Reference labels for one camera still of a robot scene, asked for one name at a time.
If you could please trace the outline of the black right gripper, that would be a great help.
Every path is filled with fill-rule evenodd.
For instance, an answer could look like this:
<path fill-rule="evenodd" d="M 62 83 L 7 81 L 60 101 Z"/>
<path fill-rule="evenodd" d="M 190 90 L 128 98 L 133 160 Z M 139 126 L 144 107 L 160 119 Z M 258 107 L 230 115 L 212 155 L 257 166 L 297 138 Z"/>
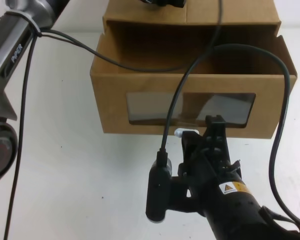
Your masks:
<path fill-rule="evenodd" d="M 203 136 L 185 132 L 181 138 L 183 162 L 172 178 L 168 209 L 207 213 L 217 209 L 225 195 L 242 183 L 241 166 L 231 163 L 226 144 L 226 122 L 221 115 L 205 118 Z"/>

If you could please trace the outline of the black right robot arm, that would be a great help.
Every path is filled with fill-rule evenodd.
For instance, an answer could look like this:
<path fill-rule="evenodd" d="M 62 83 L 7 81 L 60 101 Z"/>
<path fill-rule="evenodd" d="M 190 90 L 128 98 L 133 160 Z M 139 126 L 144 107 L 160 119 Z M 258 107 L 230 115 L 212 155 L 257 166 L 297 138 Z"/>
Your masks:
<path fill-rule="evenodd" d="M 241 164 L 231 162 L 226 122 L 206 117 L 203 135 L 185 131 L 181 137 L 183 162 L 171 178 L 170 209 L 205 217 L 217 240 L 300 240 L 300 232 L 286 230 L 286 220 L 260 206 L 242 180 Z"/>

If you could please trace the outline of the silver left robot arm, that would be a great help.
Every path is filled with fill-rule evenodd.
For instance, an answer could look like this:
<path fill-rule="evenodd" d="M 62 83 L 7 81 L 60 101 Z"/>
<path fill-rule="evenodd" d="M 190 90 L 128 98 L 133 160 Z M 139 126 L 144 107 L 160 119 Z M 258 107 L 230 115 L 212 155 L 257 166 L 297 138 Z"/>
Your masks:
<path fill-rule="evenodd" d="M 9 102 L 5 88 L 19 64 L 29 43 L 43 32 L 48 37 L 59 34 L 62 40 L 68 40 L 96 57 L 119 67 L 121 63 L 109 58 L 111 43 L 102 34 L 96 50 L 84 45 L 51 27 L 68 4 L 67 0 L 8 0 L 8 10 L 0 18 L 0 179 L 8 172 L 21 152 L 21 135 L 7 123 L 16 120 L 17 115 Z"/>

